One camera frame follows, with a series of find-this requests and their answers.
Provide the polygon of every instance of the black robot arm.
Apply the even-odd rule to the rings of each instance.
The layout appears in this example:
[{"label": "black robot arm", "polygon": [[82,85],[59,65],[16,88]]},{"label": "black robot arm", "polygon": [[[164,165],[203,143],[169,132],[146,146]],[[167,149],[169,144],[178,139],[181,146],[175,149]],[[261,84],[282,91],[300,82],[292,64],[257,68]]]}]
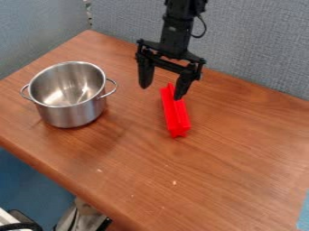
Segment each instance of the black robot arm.
[{"label": "black robot arm", "polygon": [[[167,12],[163,16],[160,42],[138,40],[136,61],[139,64],[139,84],[147,88],[154,79],[155,67],[167,69],[179,74],[174,99],[178,100],[187,93],[191,83],[201,79],[205,59],[189,52],[194,17],[202,22],[201,13],[205,11],[207,0],[166,0]],[[187,66],[163,60],[162,57],[186,60]]]}]

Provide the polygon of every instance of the red toy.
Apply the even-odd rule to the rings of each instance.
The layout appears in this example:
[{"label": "red toy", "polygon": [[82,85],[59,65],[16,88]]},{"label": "red toy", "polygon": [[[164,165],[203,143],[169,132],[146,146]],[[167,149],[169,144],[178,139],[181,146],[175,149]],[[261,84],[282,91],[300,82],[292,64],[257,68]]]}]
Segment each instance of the red toy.
[{"label": "red toy", "polygon": [[167,130],[173,138],[186,136],[186,132],[191,128],[187,109],[183,99],[174,100],[175,88],[171,83],[166,88],[160,88],[160,97],[164,108],[164,116],[167,120]]}]

